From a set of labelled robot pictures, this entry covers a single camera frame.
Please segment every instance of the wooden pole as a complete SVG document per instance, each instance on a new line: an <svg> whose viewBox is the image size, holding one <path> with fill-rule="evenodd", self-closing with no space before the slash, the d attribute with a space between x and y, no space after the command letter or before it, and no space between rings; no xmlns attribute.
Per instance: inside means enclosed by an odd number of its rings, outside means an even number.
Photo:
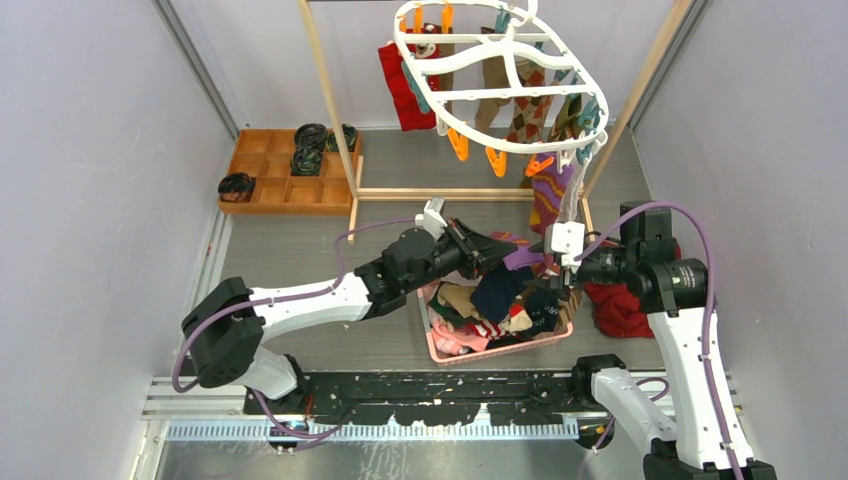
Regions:
<svg viewBox="0 0 848 480"><path fill-rule="evenodd" d="M663 55L668 50L668 46L671 44L671 40L674 38L675 32L677 32L683 18L686 16L686 12L689 10L689 5L692 1L693 0L675 0L671 10L669 10L668 15L666 15L662 27L660 27L659 32L657 32L657 36L654 38L654 43L648 51L645 63L642 64L642 70L639 72L639 76L636 77L636 82L630 89L630 95L627 97L627 100L624 101L624 106L621 108L621 112L619 112L616 116L615 125L613 125L609 141L604 148L601 149L601 157L597 160L598 166L595 168L595 171L592 172L592 176L589 178L589 183L586 184L586 189L583 190L583 198L589 198L589 195L591 195L592 190L594 190L595 185L598 183L598 179L604 171L604 167L606 167L607 161L609 161L609 157L612 155L612 151L615 150L615 146L621 138L621 134L624 133L624 129L627 128L627 124L630 123L630 118L633 117L633 112L636 111L636 106L639 105L639 100L642 99L642 94L645 93L645 88L648 87L648 82L651 81L651 77L654 75L660 61L662 61Z"/></svg>
<svg viewBox="0 0 848 480"><path fill-rule="evenodd" d="M345 169L345 177L347 178L347 186L350 188L350 193L353 195L354 201L356 201L359 198L359 191L356 188L356 177L350 161L350 151L347 149L347 142L344 139L342 123L339 121L336 98L333 96L333 83L327 71L327 60L324 57L324 51L321 49L321 39L318 37L318 29L315 28L312 9L309 8L309 2L307 0L297 0L297 6L300 9L300 16L303 18L303 26L306 27L309 46L312 47L315 69L318 71L318 79L321 80L321 90L324 92L324 102L327 104L327 112L330 114L330 122L333 124L333 134L336 135L336 144L339 146L342 166Z"/></svg>
<svg viewBox="0 0 848 480"><path fill-rule="evenodd" d="M362 185L362 164L365 163L365 157L359 156L359 162L356 164L356 188ZM356 218L359 216L359 197L353 197L353 202L350 205L350 223L348 230L356 228ZM353 245L356 243L356 234L351 233L347 236L347 243Z"/></svg>

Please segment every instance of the red sock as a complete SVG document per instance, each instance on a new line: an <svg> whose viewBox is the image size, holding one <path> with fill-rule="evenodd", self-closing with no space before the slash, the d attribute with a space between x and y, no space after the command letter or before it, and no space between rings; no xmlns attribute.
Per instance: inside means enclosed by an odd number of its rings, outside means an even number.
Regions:
<svg viewBox="0 0 848 480"><path fill-rule="evenodd" d="M386 77L386 85L392 94L395 110L400 120L401 131L429 130L436 127L436 115L430 110L421 113L415 94L409 88L406 76L403 74L401 63L403 59L398 55L397 46L392 43L377 49L380 55L380 63L383 66L383 74ZM431 90L438 90L439 79L431 76L427 79Z"/></svg>

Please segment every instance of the wooden sorting tray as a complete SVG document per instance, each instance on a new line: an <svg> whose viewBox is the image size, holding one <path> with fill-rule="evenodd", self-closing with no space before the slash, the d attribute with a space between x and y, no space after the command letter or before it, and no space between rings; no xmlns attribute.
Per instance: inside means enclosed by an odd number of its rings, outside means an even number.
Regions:
<svg viewBox="0 0 848 480"><path fill-rule="evenodd" d="M231 215L349 215L353 205L341 154L324 152L317 177L291 175L294 130L242 130L227 174L244 172L256 178L249 202L223 202ZM350 152L353 170L359 163L362 135Z"/></svg>

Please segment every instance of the teal clothespin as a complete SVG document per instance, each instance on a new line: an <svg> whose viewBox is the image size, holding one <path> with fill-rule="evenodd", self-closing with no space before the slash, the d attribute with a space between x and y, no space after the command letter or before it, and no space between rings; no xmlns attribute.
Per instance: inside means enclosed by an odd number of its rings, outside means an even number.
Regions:
<svg viewBox="0 0 848 480"><path fill-rule="evenodd" d="M565 80L565 77L567 77L569 73L571 73L571 70L557 70L556 73L554 73L554 83L558 84Z"/></svg>
<svg viewBox="0 0 848 480"><path fill-rule="evenodd" d="M500 7L501 13L498 14L498 18L495 19L495 33L503 34L506 33L506 27L509 25L509 21L512 18L512 15L509 12L505 11L503 7Z"/></svg>
<svg viewBox="0 0 848 480"><path fill-rule="evenodd" d="M409 71L409 68L407 68L406 63L401 63L401 68L403 69L403 75L406 77L406 82L409 84L409 89L412 90L412 93L415 95L415 100L418 102L418 109L425 115L430 113L430 105L427 103L427 100L424 99L424 94L421 93L421 89L418 88L418 83L412 79L412 73Z"/></svg>
<svg viewBox="0 0 848 480"><path fill-rule="evenodd" d="M576 153L575 156L577 157L577 163L579 163L580 165L583 165L584 163L586 163L586 160L588 160L589 157L592 156L591 152L592 152L592 144L591 143L589 145L586 145L583 148L578 148L577 152L575 152Z"/></svg>
<svg viewBox="0 0 848 480"><path fill-rule="evenodd" d="M592 97L592 99L589 100L589 103L587 103L583 108L583 111L580 112L580 116L577 117L577 125L584 130L588 129L589 125L597 127L600 122L600 115L598 115L600 110L601 108L598 105L598 100L595 97Z"/></svg>

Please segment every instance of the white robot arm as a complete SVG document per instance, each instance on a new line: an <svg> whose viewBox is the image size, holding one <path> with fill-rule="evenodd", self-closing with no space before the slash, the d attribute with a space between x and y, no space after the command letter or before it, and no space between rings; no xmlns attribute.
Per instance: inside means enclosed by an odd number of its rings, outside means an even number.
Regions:
<svg viewBox="0 0 848 480"><path fill-rule="evenodd" d="M618 428L644 455L648 480L723 480L733 478L734 471L737 479L776 479L770 465L754 459L739 426L714 344L713 321L709 359L719 372L713 383L730 426L730 442L721 435L701 355L707 268L696 259L678 259L670 211L643 204L622 205L622 220L633 218L619 222L617 244L592 245L584 252L585 227L567 222L551 225L536 250L544 249L560 266L558 275L545 280L545 288L626 283L640 299L666 365L675 419L648 399L614 355L580 358L572 369L572 388L615 416ZM206 388L244 385L279 406L297 405L305 377L292 357L267 350L266 341L322 323L385 315L421 286L453 271L475 278L516 250L457 219L445 219L443 208L442 199L432 199L416 216L415 228L403 232L380 258L335 280L278 289L249 289L240 278L222 282L182 323L184 351L191 352L198 383ZM742 465L734 468L733 459Z"/></svg>

